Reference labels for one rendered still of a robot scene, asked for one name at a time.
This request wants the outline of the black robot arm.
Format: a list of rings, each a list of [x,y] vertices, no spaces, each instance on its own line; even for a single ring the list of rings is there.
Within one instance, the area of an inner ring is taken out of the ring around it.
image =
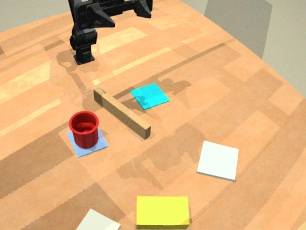
[[[76,55],[73,56],[76,63],[78,65],[83,65],[95,60],[91,52],[91,45],[96,44],[98,32],[95,28],[87,28],[84,30],[79,29],[76,23],[75,7],[78,3],[81,3],[82,0],[68,0],[68,2],[74,22],[71,32],[72,35],[69,39],[70,46],[76,52]]]

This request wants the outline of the white flat slab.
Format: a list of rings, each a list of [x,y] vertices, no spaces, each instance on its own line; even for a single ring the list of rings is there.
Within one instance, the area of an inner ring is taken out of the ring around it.
[[[76,230],[119,230],[121,225],[90,209]]]

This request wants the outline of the red plastic cup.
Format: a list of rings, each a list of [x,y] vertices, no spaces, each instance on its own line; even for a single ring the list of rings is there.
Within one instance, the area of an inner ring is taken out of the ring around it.
[[[90,149],[98,142],[98,117],[90,111],[79,111],[69,120],[74,142],[82,149]]]

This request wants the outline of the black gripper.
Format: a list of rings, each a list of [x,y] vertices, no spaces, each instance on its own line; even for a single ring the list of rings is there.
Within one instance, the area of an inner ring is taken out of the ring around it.
[[[76,5],[75,19],[80,30],[93,28],[114,28],[112,16],[123,14],[125,11],[134,10],[137,17],[151,19],[153,0],[88,0]]]

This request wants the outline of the yellow flat rectangular block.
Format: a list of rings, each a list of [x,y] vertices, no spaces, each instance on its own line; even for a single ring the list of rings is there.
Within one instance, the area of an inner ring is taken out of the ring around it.
[[[136,208],[136,229],[175,230],[190,225],[187,196],[137,196]]]

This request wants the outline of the white flat square pad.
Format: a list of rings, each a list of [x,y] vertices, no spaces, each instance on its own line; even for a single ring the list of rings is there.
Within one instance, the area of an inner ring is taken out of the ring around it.
[[[239,149],[204,141],[197,174],[235,181]]]

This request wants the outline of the tan wooden beam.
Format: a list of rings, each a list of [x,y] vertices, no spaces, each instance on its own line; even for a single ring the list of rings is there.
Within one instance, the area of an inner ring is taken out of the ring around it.
[[[117,99],[105,92],[102,88],[93,89],[94,100],[108,110],[132,131],[146,140],[151,134],[151,125],[140,118]]]

